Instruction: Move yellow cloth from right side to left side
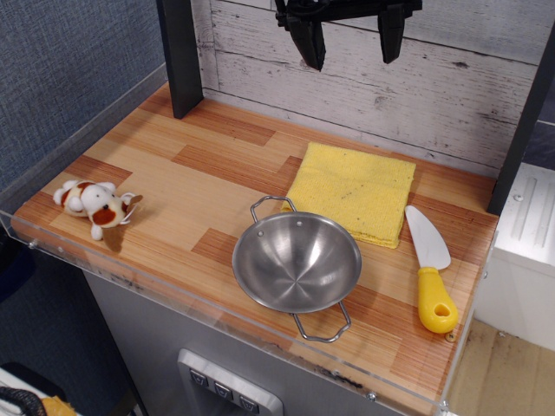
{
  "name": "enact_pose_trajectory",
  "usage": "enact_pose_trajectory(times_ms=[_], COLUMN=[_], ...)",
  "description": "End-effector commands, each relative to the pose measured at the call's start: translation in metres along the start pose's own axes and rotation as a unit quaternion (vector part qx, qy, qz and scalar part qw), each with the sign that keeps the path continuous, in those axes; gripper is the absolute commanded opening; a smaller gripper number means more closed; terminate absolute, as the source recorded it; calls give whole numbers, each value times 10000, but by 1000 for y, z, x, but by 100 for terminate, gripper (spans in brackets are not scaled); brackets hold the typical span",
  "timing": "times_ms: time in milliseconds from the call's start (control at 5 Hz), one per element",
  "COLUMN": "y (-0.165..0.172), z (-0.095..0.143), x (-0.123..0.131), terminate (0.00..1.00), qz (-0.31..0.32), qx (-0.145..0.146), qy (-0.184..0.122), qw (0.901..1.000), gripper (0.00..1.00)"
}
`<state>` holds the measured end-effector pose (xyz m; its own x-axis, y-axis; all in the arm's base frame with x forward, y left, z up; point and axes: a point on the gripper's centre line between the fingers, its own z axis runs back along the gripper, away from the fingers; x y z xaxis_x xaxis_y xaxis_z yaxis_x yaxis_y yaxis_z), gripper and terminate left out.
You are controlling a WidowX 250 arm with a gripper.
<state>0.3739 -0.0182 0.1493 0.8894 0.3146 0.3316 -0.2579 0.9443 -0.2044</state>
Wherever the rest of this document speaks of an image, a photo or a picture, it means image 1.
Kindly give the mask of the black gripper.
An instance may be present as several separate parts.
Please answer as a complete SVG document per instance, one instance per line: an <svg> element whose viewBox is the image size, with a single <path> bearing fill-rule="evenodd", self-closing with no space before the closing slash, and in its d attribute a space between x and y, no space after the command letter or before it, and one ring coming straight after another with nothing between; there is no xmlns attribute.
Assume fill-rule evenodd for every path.
<svg viewBox="0 0 555 416"><path fill-rule="evenodd" d="M320 22L376 16L382 59L390 64L401 53L405 20L414 11L422 10L419 0L276 1L275 4L278 26L288 28L305 64L317 71L322 70L326 54Z"/></svg>

